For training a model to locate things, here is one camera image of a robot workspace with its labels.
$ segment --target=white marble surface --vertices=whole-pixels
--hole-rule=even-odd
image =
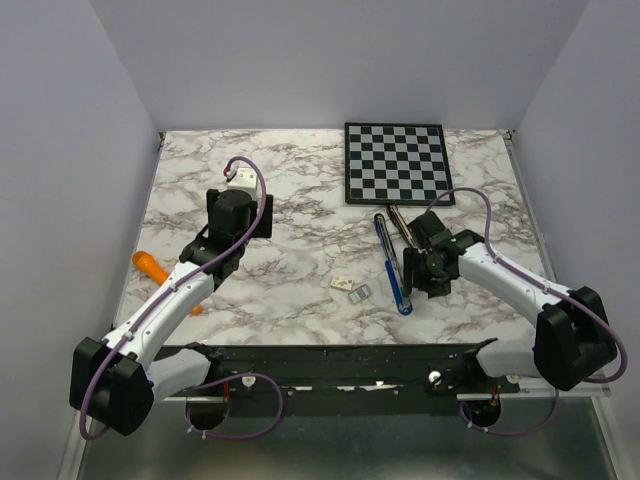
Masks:
[[[446,131],[455,186],[481,188],[495,207],[492,240],[505,255],[542,273],[529,219],[506,149],[494,131]],[[250,156],[275,196],[273,238],[252,240],[241,268],[189,316],[168,344],[375,344],[478,342],[532,336],[508,305],[465,280],[451,295],[412,295],[414,312],[397,313],[373,227],[378,207],[344,203],[341,130],[172,132],[167,135],[138,249],[170,269],[182,248],[206,223],[205,193],[225,188],[223,166]],[[402,209],[407,221],[422,207]],[[485,212],[470,194],[438,209],[454,233],[483,231]],[[404,245],[394,233],[397,251]],[[369,299],[352,305],[328,287],[333,275],[367,283]],[[135,271],[118,320],[138,309],[156,286]]]

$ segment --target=orange bottle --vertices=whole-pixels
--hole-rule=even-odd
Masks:
[[[169,278],[169,274],[160,268],[155,258],[144,250],[134,253],[131,261],[138,270],[149,275],[158,285],[162,285]],[[196,305],[191,309],[192,315],[198,315],[200,312],[202,312],[201,305]]]

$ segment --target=checkered board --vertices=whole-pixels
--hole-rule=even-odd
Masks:
[[[441,125],[345,124],[347,203],[429,205],[452,187]]]

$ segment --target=white wall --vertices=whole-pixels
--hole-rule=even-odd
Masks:
[[[587,0],[92,0],[163,129],[509,127]]]
[[[71,355],[107,331],[157,134],[85,0],[0,5],[0,477],[55,478]]]
[[[554,269],[598,290],[625,339],[628,374],[613,385],[640,472],[640,3],[592,0],[515,138]]]

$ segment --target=blue handle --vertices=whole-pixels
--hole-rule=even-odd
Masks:
[[[389,282],[391,283],[391,291],[393,292],[393,298],[396,300],[396,306],[398,307],[398,312],[402,315],[409,315],[413,312],[413,305],[411,305],[411,300],[404,296],[402,290],[400,289],[400,285],[398,285],[398,280],[396,279],[396,275],[393,272],[393,267],[391,266],[391,262],[387,260],[384,262],[384,266],[387,268],[387,275],[389,275]]]

